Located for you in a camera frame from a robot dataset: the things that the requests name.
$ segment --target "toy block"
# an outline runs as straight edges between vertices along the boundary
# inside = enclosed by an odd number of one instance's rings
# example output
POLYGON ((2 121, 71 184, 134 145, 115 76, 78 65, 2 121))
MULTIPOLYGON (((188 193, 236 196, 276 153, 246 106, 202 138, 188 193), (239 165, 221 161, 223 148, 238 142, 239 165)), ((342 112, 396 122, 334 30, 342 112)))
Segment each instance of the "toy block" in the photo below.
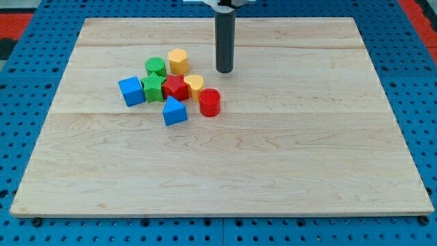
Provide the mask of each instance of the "toy block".
POLYGON ((118 81, 118 86, 122 91, 126 106, 131 107, 145 102, 143 88, 141 88, 137 77, 118 81))
POLYGON ((169 52, 170 70, 173 74, 183 75, 188 72, 188 55, 183 49, 169 52))
POLYGON ((188 119, 185 105, 172 96, 167 98, 163 109, 163 116, 166 126, 183 122, 188 119))
POLYGON ((199 94, 200 113, 214 117, 220 113, 220 93, 215 89, 204 89, 199 94))
POLYGON ((149 76, 154 72, 160 77, 167 77, 165 61, 162 58, 152 57, 145 62, 144 66, 149 76))
POLYGON ((154 101, 164 101, 162 91, 162 85, 165 82, 164 77, 160 77, 153 72, 150 74, 150 76, 141 78, 141 82, 143 84, 144 94, 148 103, 154 101))
POLYGON ((167 75, 167 80, 163 83, 163 96, 164 99, 172 96, 179 101, 190 98, 188 85, 184 82, 184 75, 167 75))
POLYGON ((188 75, 184 82, 190 87, 190 96, 195 102, 199 102, 199 93, 203 90, 203 77, 200 75, 188 75))

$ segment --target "wood grain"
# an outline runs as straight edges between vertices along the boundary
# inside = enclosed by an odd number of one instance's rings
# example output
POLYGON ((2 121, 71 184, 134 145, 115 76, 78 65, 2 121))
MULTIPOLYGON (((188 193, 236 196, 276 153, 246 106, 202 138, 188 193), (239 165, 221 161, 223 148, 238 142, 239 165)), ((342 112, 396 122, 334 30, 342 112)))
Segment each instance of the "wood grain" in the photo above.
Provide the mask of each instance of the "wood grain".
POLYGON ((214 70, 211 19, 87 19, 11 213, 17 217, 344 217, 434 208, 351 18, 241 18, 214 70), (181 48, 221 112, 166 127, 117 82, 181 48))

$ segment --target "red surface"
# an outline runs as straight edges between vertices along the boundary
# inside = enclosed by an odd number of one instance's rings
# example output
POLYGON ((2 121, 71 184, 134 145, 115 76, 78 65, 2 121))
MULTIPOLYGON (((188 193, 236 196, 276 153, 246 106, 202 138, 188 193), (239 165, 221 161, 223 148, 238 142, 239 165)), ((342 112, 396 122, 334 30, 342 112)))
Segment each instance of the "red surface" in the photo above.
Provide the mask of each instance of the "red surface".
POLYGON ((410 19, 422 42, 428 48, 434 61, 437 63, 437 33, 431 28, 431 23, 423 15, 422 8, 414 0, 399 0, 399 4, 410 19))
POLYGON ((190 98, 188 85, 184 82, 184 75, 167 75, 167 80, 163 83, 162 89, 164 99, 169 96, 176 98, 178 101, 190 98))
POLYGON ((19 40, 33 14, 0 14, 0 38, 19 40))
POLYGON ((200 113, 214 117, 220 113, 220 93, 214 89, 204 89, 199 94, 200 113))

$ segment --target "blue cube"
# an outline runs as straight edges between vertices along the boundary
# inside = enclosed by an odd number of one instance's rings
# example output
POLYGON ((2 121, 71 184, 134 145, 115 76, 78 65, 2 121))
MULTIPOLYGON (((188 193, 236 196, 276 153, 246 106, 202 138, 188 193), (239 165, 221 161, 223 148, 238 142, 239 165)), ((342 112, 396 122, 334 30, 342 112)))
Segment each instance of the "blue cube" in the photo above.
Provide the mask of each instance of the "blue cube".
POLYGON ((145 102, 143 88, 137 77, 118 81, 118 85, 120 86, 124 101, 128 107, 145 102))
POLYGON ((185 105, 172 96, 167 98, 163 115, 166 126, 183 122, 188 119, 185 105))

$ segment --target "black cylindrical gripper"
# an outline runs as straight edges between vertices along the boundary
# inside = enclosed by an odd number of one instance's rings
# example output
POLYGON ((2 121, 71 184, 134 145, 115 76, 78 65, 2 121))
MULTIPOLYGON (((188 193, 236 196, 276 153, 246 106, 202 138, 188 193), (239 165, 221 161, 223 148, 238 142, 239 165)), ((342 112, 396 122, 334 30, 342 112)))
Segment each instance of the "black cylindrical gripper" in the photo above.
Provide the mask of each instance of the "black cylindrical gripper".
POLYGON ((216 12, 216 68, 228 73, 234 69, 235 15, 216 12))

